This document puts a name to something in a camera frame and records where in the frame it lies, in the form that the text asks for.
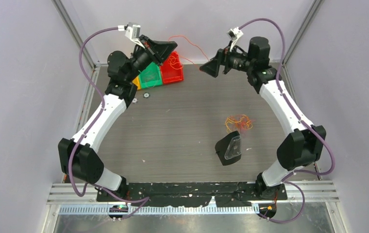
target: white connector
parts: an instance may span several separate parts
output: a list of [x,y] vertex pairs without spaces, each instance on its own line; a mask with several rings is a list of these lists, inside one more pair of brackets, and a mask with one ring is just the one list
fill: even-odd
[[230,45],[230,51],[233,50],[233,47],[236,45],[236,42],[239,38],[243,36],[243,32],[239,30],[239,27],[235,27],[227,31],[227,35],[230,37],[232,43]]
[[127,24],[125,36],[129,40],[133,41],[135,44],[141,46],[142,48],[145,47],[142,44],[142,42],[140,42],[140,40],[139,40],[139,36],[140,36],[140,25],[139,24],[129,22]]
[[118,25],[118,26],[117,26],[117,30],[118,30],[119,32],[122,32],[122,31],[124,31],[124,30],[125,30],[125,27],[126,27],[126,26],[124,26],[124,25]]

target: red plastic bin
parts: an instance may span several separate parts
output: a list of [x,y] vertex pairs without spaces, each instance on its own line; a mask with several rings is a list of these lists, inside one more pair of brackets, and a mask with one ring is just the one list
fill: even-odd
[[180,63],[177,52],[172,52],[160,66],[163,85],[183,81],[183,66]]

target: black mounting plate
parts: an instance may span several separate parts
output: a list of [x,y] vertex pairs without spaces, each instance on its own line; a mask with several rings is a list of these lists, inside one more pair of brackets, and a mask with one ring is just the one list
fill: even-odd
[[[252,200],[261,199],[256,195],[254,183],[248,182],[190,182],[190,183],[129,183],[128,192],[122,197],[126,200],[139,200],[150,197],[144,206],[165,207],[207,206],[212,197],[217,207],[251,206]],[[115,201],[112,197],[98,194],[97,202]],[[285,186],[278,190],[278,200],[287,200]]]

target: green plastic bin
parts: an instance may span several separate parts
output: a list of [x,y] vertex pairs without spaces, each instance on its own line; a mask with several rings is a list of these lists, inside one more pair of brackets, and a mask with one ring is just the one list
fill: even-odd
[[139,80],[142,89],[162,85],[162,74],[159,66],[152,62],[140,73]]

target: clear plastic piece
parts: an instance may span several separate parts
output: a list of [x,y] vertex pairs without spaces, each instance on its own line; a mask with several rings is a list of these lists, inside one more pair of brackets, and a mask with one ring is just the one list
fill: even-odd
[[230,140],[229,146],[227,147],[226,153],[224,154],[225,159],[232,159],[242,154],[241,151],[241,137],[236,136]]

